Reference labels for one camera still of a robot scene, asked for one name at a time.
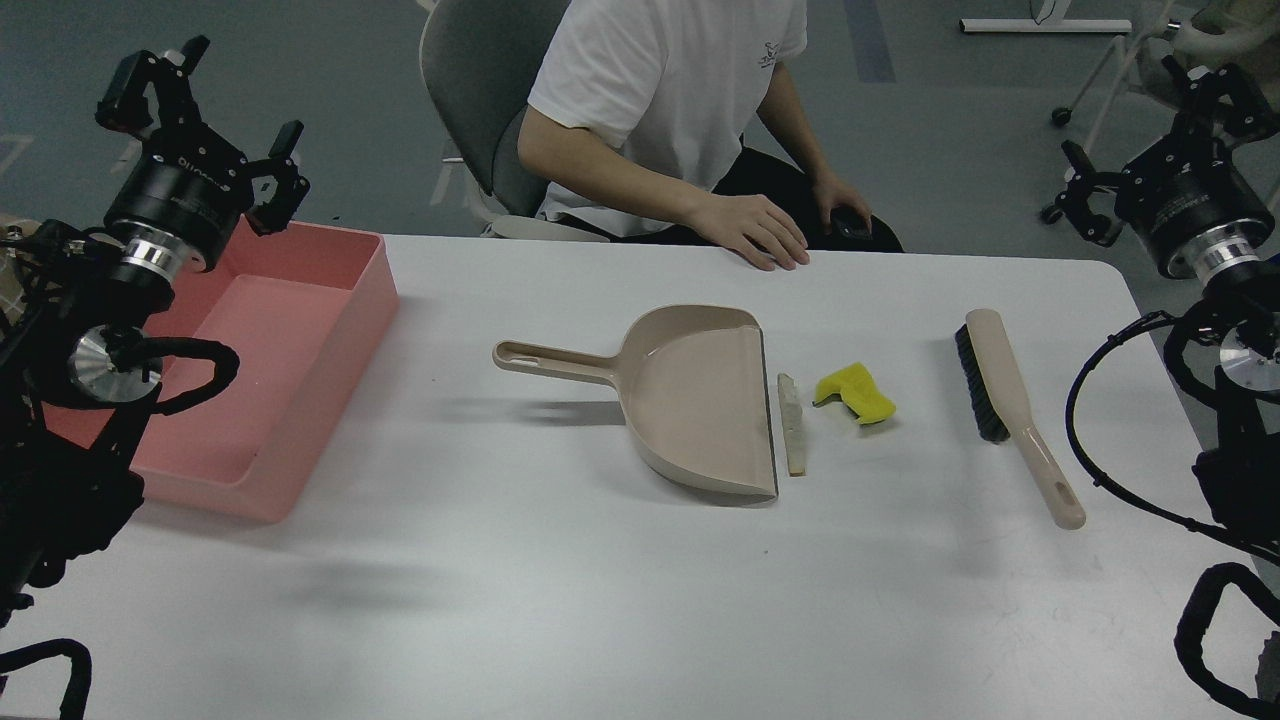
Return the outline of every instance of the floor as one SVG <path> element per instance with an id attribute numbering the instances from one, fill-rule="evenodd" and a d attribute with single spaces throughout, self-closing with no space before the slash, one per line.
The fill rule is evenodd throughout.
<path id="1" fill-rule="evenodd" d="M 1076 0 L 1069 17 L 1128 17 L 1128 5 Z M 810 0 L 809 49 L 791 64 L 810 122 L 908 251 L 1102 260 L 1124 273 L 1143 311 L 1180 313 L 1198 287 L 1158 277 L 1132 232 L 1100 249 L 1065 223 L 1039 223 L 1062 184 L 1059 145 L 1083 140 L 1101 90 L 1066 128 L 1052 127 L 1050 111 L 1070 101 L 1108 40 L 959 29 L 961 14 L 1028 13 L 1020 0 Z M 92 118 L 116 63 L 204 33 L 212 45 L 193 90 L 206 122 L 251 158 L 282 122 L 306 123 L 297 159 L 314 191 L 298 219 L 475 234 L 458 173 L 442 186 L 445 136 L 417 69 L 426 14 L 412 0 L 3 3 L 0 211 L 96 224 L 136 154 Z M 1097 165 L 1117 169 L 1170 120 L 1144 96 L 1121 97 Z M 759 127 L 748 138 L 777 149 Z M 1266 193 L 1277 158 L 1280 143 L 1261 142 L 1240 149 L 1236 164 Z M 1216 445 L 1212 414 L 1187 406 L 1202 442 Z"/>

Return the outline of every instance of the sponge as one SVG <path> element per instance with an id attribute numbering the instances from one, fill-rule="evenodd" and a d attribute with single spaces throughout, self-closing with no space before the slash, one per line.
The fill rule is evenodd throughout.
<path id="1" fill-rule="evenodd" d="M 872 379 L 872 374 L 861 363 L 854 363 L 844 370 L 837 370 L 818 380 L 813 404 L 819 405 L 833 395 L 840 395 L 845 405 L 858 415 L 860 425 L 887 420 L 897 411 L 893 401 L 881 395 L 881 391 L 876 388 L 876 380 Z"/>

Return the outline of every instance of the brush bristles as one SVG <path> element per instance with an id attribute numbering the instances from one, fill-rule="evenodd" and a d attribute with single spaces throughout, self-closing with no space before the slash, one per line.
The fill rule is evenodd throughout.
<path id="1" fill-rule="evenodd" d="M 969 325 L 963 325 L 956 331 L 956 350 L 960 352 L 960 366 L 964 368 L 965 379 L 969 380 L 969 401 L 973 404 L 973 418 L 978 421 L 978 434 L 982 436 L 982 439 L 991 442 L 1009 439 L 1009 428 L 996 414 L 991 396 L 987 393 L 987 383 L 982 379 L 978 355 L 969 338 Z"/>

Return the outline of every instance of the white t-shirt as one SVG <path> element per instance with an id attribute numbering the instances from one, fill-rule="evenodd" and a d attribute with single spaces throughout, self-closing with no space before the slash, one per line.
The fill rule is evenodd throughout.
<path id="1" fill-rule="evenodd" d="M 804 50 L 806 22 L 805 0 L 573 0 L 529 104 L 644 168 L 710 190 L 741 151 L 774 63 Z M 557 183 L 540 214 L 617 236 L 671 224 Z"/>

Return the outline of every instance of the beige dustpan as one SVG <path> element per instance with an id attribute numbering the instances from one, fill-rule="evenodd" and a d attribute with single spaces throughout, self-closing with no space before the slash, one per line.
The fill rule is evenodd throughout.
<path id="1" fill-rule="evenodd" d="M 663 477 L 737 495 L 778 495 L 764 343 L 749 313 L 672 305 L 631 325 L 612 357 L 498 343 L 504 370 L 613 386 L 640 456 Z"/>

